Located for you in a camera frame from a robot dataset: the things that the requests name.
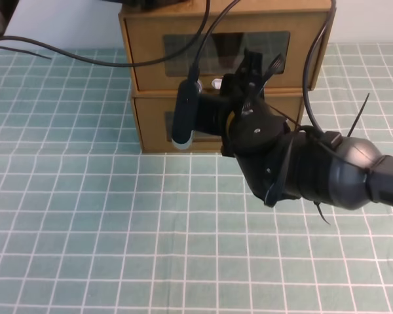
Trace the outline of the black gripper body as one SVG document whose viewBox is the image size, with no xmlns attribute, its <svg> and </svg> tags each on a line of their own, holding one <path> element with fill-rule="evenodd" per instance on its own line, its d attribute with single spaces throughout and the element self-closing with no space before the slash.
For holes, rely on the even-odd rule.
<svg viewBox="0 0 393 314">
<path fill-rule="evenodd" d="M 279 174 L 291 129 L 272 113 L 257 79 L 224 76 L 217 95 L 199 94 L 196 130 L 221 138 L 221 154 L 235 158 L 253 195 L 273 207 L 300 195 Z"/>
</svg>

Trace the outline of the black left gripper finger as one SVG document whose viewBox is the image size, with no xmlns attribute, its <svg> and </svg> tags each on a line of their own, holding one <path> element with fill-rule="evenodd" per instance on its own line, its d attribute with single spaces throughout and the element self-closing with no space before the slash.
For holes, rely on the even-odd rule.
<svg viewBox="0 0 393 314">
<path fill-rule="evenodd" d="M 234 73 L 236 84 L 244 95 L 260 92 L 263 82 L 263 55 L 244 50 L 244 57 Z"/>
</svg>

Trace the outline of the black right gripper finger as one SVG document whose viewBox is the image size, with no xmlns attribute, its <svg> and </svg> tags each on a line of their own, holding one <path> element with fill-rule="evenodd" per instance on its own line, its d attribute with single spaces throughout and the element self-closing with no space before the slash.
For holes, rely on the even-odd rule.
<svg viewBox="0 0 393 314">
<path fill-rule="evenodd" d="M 255 80 L 255 82 L 250 83 L 250 98 L 256 98 L 259 94 L 264 90 L 266 83 L 271 79 L 275 74 L 280 71 L 280 68 L 284 62 L 283 55 L 279 54 L 275 59 L 273 59 L 268 66 L 268 69 L 265 73 Z"/>
</svg>

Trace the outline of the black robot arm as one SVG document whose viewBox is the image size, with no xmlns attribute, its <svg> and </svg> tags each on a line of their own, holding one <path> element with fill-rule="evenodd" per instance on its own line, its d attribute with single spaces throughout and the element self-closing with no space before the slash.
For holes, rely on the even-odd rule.
<svg viewBox="0 0 393 314">
<path fill-rule="evenodd" d="M 198 131 L 221 137 L 222 155 L 236 159 L 253 195 L 268 207 L 300 198 L 349 210 L 393 206 L 393 156 L 367 139 L 302 126 L 266 103 L 263 87 L 283 57 L 267 69 L 261 60 L 245 51 L 218 95 L 198 96 L 196 116 Z"/>
</svg>

